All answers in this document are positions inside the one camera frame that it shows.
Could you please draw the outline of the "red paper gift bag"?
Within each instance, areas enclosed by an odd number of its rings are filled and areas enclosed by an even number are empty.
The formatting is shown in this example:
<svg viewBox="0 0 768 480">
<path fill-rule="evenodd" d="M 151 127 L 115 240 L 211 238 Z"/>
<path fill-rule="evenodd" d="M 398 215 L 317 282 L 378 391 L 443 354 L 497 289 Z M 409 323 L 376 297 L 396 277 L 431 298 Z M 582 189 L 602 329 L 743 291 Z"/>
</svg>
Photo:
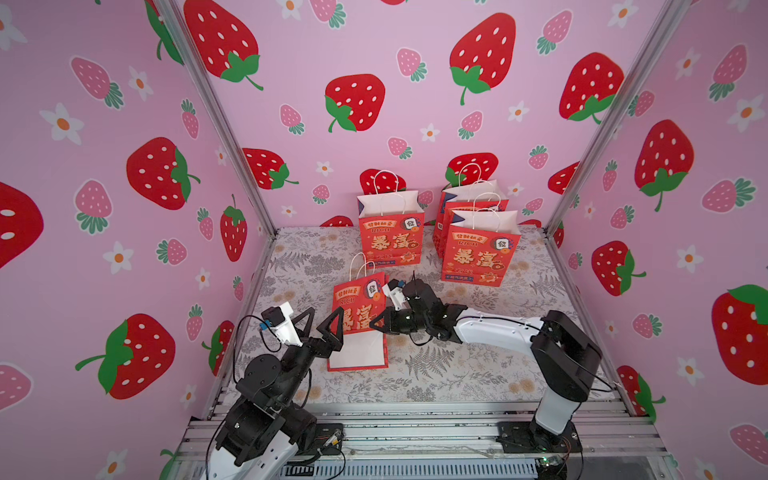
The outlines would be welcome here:
<svg viewBox="0 0 768 480">
<path fill-rule="evenodd" d="M 363 253 L 350 262 L 348 280 L 333 289 L 332 310 L 341 308 L 344 345 L 327 363 L 329 372 L 386 369 L 389 367 L 387 342 L 371 322 L 386 309 L 383 287 L 388 276 L 376 271 Z"/>
</svg>

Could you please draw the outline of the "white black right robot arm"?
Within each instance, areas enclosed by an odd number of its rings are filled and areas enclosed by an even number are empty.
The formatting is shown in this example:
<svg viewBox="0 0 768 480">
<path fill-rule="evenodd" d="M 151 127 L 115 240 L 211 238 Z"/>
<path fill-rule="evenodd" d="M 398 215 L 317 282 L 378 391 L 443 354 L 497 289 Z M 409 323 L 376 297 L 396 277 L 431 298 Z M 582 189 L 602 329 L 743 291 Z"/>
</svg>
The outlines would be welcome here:
<svg viewBox="0 0 768 480">
<path fill-rule="evenodd" d="M 497 441 L 505 452 L 582 452 L 573 417 L 590 397 L 603 354 L 566 313 L 550 310 L 539 317 L 515 317 L 483 312 L 442 301 L 421 279 L 392 280 L 383 293 L 389 304 L 373 317 L 374 330 L 388 335 L 423 333 L 436 343 L 467 347 L 483 360 L 520 360 L 537 370 L 544 390 L 532 419 L 498 427 Z"/>
</svg>

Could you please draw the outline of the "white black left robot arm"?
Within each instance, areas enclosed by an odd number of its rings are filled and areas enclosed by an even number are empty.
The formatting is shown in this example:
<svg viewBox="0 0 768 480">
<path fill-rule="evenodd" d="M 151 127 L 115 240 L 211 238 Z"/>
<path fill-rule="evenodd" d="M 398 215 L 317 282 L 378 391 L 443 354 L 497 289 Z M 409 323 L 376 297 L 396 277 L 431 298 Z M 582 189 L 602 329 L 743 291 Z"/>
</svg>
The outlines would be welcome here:
<svg viewBox="0 0 768 480">
<path fill-rule="evenodd" d="M 339 307 L 314 329 L 315 309 L 292 318 L 289 303 L 254 318 L 286 347 L 253 358 L 235 382 L 239 398 L 215 431 L 206 451 L 204 479 L 274 479 L 286 465 L 305 467 L 325 455 L 339 455 L 343 426 L 320 427 L 317 418 L 294 402 L 311 366 L 343 345 L 344 310 Z"/>
</svg>

